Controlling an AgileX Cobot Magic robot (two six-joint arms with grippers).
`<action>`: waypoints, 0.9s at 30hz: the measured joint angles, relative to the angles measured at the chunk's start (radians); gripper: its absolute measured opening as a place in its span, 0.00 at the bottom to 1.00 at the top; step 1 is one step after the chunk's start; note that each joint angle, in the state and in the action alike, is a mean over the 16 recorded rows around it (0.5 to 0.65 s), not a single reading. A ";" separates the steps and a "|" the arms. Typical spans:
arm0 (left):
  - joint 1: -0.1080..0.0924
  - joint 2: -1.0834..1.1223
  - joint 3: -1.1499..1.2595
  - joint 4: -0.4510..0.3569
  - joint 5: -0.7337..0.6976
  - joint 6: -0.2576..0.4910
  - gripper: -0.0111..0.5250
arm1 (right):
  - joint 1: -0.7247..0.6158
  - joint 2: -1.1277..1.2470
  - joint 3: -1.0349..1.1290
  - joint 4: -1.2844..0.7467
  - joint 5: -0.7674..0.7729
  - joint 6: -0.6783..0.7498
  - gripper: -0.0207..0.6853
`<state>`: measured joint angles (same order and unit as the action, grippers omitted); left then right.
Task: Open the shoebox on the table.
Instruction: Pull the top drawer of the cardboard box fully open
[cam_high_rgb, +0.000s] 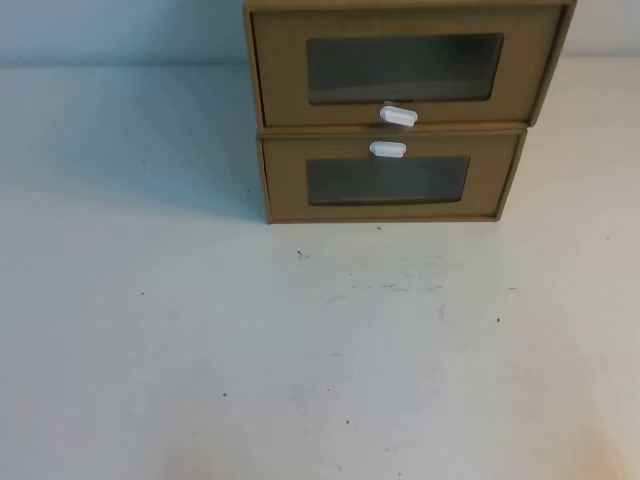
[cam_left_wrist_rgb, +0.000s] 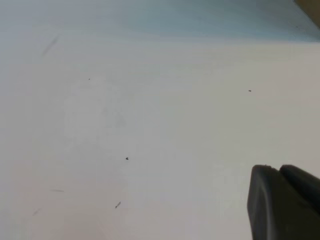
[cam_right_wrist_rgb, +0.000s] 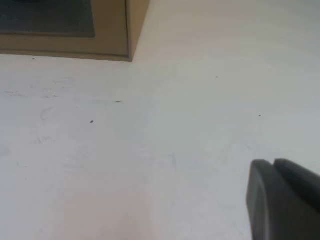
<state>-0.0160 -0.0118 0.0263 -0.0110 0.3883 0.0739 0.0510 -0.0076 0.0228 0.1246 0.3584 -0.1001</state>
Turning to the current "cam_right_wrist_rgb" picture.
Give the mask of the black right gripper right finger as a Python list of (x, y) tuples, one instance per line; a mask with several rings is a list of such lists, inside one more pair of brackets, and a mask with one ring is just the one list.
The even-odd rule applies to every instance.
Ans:
[(320, 199), (319, 175), (287, 159), (276, 159), (273, 166), (301, 198)]

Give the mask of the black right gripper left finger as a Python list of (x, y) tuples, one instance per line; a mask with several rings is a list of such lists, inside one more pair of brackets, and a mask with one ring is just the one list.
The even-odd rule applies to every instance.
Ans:
[(318, 240), (320, 200), (305, 200), (274, 167), (256, 159), (250, 165), (246, 205), (254, 240)]

